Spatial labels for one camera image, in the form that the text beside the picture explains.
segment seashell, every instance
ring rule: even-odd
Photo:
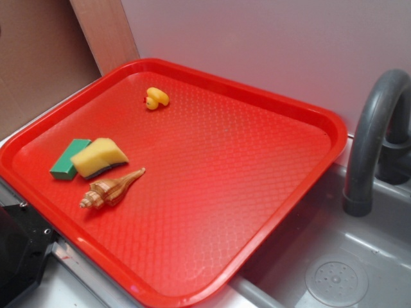
[[[124,198],[130,185],[145,171],[146,168],[141,168],[121,178],[108,178],[90,184],[90,190],[85,193],[80,207],[100,209],[104,204],[115,206]]]

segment sink basin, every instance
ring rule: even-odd
[[[315,184],[242,267],[253,287],[239,292],[264,307],[411,307],[409,194],[376,180],[372,212],[355,218],[344,177],[333,165]]]

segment tray rim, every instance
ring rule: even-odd
[[[102,245],[97,242],[91,244],[93,239],[84,236],[84,234],[82,234],[82,229],[77,228],[76,225],[70,224],[70,221],[60,219],[58,227],[55,226],[64,236],[70,234],[67,238],[68,241],[78,247],[80,251],[86,254],[91,260],[98,260],[96,262],[98,266],[121,285],[121,287],[126,289],[136,300],[154,307],[183,307],[186,305],[193,305],[213,294],[223,287],[237,272],[240,266],[250,257],[251,253],[272,231],[274,231],[275,227],[285,218],[288,212],[293,209],[294,205],[305,195],[311,186],[339,156],[347,142],[347,129],[341,118],[334,112],[322,107],[310,105],[302,101],[287,98],[282,95],[257,89],[236,81],[231,81],[164,60],[144,58],[131,61],[118,67],[75,95],[67,98],[48,113],[39,117],[27,127],[11,136],[0,148],[0,176],[2,176],[4,180],[8,182],[8,184],[24,199],[33,204],[33,206],[35,206],[46,219],[56,215],[61,216],[62,213],[56,212],[55,206],[49,200],[32,191],[30,189],[30,183],[21,176],[15,174],[11,168],[7,167],[10,166],[10,163],[13,160],[13,155],[10,154],[16,154],[22,146],[30,143],[33,139],[50,129],[54,124],[63,120],[68,112],[74,112],[79,109],[81,106],[87,104],[90,99],[107,90],[108,87],[113,86],[131,74],[144,71],[159,73],[166,76],[172,74],[173,79],[181,80],[190,85],[211,90],[212,92],[219,93],[232,99],[237,99],[244,103],[265,108],[269,111],[311,124],[326,132],[331,140],[331,148],[324,158],[311,170],[307,177],[297,186],[296,190],[294,190],[294,192],[291,193],[284,203],[276,210],[275,215],[273,214],[260,228],[259,232],[252,237],[246,244],[246,249],[242,249],[235,258],[233,258],[229,265],[223,269],[221,275],[218,275],[209,285],[199,290],[199,292],[191,293],[186,296],[164,296],[154,290],[144,280],[140,279],[138,284],[144,286],[146,290],[150,290],[150,292],[145,291],[136,293],[132,287],[136,284],[135,277],[130,277],[128,274],[129,270],[123,264],[121,264],[121,266],[119,266],[119,264],[114,266],[112,264],[112,259],[106,253],[103,253],[106,249]],[[281,104],[273,104],[273,100],[278,101]]]

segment drain cover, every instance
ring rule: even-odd
[[[358,303],[368,289],[368,278],[357,260],[346,255],[324,255],[306,272],[308,291],[331,307]]]

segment plastic tray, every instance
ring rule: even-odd
[[[170,97],[148,110],[148,87]],[[146,173],[115,207],[80,209],[91,181],[49,170],[73,139],[109,137]],[[0,149],[0,175],[127,290],[154,307],[220,289],[345,146],[332,112],[162,60],[126,64]]]

